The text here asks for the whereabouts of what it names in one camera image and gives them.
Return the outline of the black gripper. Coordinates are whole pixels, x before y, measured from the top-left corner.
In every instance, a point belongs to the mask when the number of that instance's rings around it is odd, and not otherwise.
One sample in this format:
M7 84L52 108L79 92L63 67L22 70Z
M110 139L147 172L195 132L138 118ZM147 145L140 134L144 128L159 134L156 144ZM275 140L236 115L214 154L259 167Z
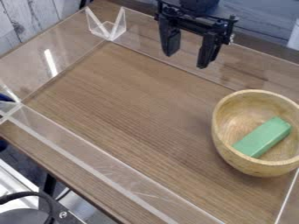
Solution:
M159 23L163 53L171 57L180 49L182 30L203 36L198 68L216 59L222 44L234 39L235 15L215 16L220 0L156 0L155 20Z

